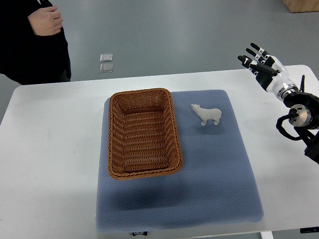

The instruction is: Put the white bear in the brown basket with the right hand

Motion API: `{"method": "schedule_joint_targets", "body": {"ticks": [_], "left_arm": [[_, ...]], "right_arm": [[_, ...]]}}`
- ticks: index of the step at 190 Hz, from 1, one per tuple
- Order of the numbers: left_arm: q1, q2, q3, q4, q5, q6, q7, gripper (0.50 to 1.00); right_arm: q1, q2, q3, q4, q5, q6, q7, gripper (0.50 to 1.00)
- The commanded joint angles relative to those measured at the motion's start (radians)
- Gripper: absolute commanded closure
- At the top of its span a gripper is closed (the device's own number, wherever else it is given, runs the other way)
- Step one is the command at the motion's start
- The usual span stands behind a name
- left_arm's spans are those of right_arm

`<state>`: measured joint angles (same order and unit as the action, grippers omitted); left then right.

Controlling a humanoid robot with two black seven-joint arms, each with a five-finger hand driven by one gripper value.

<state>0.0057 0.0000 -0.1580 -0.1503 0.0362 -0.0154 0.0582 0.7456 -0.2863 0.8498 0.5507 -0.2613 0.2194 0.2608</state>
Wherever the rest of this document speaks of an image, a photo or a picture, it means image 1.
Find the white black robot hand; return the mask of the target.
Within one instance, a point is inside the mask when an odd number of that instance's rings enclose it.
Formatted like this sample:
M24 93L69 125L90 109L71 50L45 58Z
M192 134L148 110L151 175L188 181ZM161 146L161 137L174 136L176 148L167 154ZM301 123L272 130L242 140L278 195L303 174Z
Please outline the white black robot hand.
M291 93L298 91L296 84L290 80L288 71L274 55L264 48L251 43L252 49L247 48L248 55L239 55L238 60L254 76L258 84L268 93L283 101Z

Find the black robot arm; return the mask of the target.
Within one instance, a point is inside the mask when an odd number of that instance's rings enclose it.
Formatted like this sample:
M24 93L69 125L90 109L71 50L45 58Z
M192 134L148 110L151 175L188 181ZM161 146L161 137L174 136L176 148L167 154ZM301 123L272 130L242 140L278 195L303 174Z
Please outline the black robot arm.
M301 78L301 88L288 94L284 98L284 105L290 110L287 115L277 121L277 129L281 134L294 141L302 140L306 144L305 156L312 161L319 162L319 98L305 92L305 76ZM282 127L287 120L297 136L292 136Z

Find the person's bare hand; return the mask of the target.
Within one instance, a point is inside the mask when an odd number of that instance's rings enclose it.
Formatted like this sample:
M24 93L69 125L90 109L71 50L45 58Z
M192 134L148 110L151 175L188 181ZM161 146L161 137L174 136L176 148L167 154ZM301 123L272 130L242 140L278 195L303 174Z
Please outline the person's bare hand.
M40 8L27 18L34 34L38 36L58 34L63 27L63 19L58 6Z

